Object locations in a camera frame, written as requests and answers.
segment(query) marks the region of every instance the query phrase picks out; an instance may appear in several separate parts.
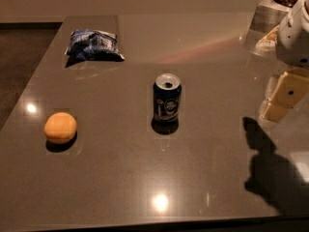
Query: crumpled foil wrapper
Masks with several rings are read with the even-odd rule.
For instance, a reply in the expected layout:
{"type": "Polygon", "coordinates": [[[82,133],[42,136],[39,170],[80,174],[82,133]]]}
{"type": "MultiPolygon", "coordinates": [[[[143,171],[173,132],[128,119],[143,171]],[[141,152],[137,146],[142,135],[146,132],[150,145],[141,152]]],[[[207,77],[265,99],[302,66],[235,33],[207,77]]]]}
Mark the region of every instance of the crumpled foil wrapper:
{"type": "Polygon", "coordinates": [[[106,60],[124,61],[117,47],[117,36],[99,30],[75,30],[70,35],[66,55],[79,61],[106,60]]]}

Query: label on can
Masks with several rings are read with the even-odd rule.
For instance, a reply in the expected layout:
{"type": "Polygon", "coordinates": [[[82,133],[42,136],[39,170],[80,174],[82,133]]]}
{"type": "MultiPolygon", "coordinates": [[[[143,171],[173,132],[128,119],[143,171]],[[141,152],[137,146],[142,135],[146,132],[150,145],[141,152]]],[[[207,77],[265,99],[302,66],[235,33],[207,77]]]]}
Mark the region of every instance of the label on can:
{"type": "Polygon", "coordinates": [[[158,122],[173,122],[178,119],[182,85],[171,73],[158,76],[154,83],[154,119],[158,122]]]}

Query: table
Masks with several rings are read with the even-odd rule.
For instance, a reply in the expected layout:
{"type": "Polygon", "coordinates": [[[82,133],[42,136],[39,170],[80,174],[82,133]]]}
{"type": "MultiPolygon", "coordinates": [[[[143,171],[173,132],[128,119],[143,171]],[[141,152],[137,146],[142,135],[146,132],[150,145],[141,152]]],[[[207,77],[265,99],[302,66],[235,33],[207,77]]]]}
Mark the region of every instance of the table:
{"type": "MultiPolygon", "coordinates": [[[[251,19],[233,13],[69,16],[0,132],[0,230],[280,216],[244,187],[259,154],[249,148],[242,120],[258,121],[268,79],[288,68],[243,47],[251,19]],[[68,67],[70,32],[82,28],[116,33],[125,61],[68,67]],[[151,127],[153,84],[161,73],[176,74],[183,86],[180,126],[170,135],[151,127]],[[37,108],[33,114],[29,103],[37,108]],[[75,117],[78,135],[56,153],[46,149],[43,127],[58,111],[75,117]]],[[[265,129],[277,148],[269,157],[281,188],[274,195],[299,201],[297,207],[296,190],[282,191],[294,181],[277,177],[308,169],[308,105],[306,97],[265,129]],[[277,157],[291,167],[273,163],[277,157]]],[[[267,170],[273,174],[268,165],[257,171],[267,178],[267,170]]],[[[279,206],[288,216],[306,213],[279,206]]]]}

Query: black soda can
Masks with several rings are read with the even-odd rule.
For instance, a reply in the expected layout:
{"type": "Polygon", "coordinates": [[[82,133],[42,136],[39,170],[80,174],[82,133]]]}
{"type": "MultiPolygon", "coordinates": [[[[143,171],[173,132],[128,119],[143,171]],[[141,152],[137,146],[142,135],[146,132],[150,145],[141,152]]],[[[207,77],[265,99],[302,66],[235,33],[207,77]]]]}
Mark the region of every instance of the black soda can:
{"type": "Polygon", "coordinates": [[[178,128],[181,94],[181,80],[174,74],[164,73],[155,79],[152,126],[156,132],[170,134],[178,128]]]}

